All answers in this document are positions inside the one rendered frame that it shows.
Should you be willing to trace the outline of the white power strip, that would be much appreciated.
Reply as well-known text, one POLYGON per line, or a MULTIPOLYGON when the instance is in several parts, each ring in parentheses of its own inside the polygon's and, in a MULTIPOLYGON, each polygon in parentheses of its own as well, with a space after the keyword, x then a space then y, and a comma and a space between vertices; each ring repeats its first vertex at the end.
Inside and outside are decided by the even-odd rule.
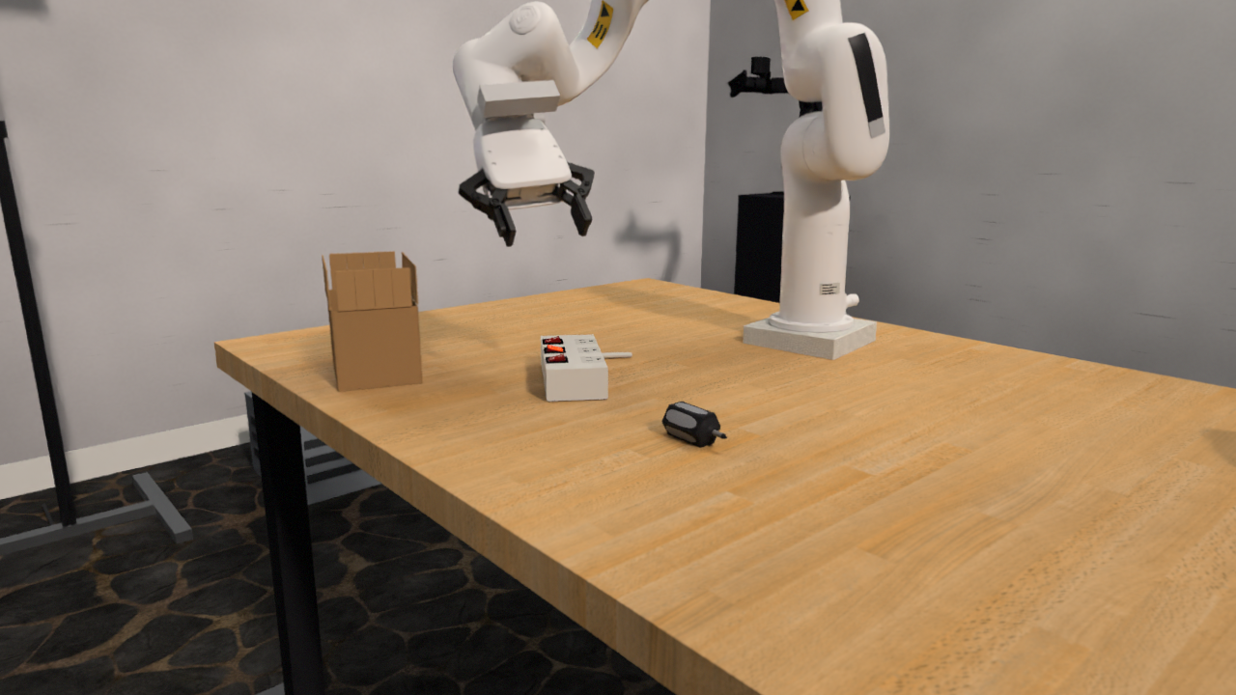
POLYGON ((593 334, 543 336, 545 399, 608 399, 604 359, 630 357, 632 352, 601 352, 593 334))

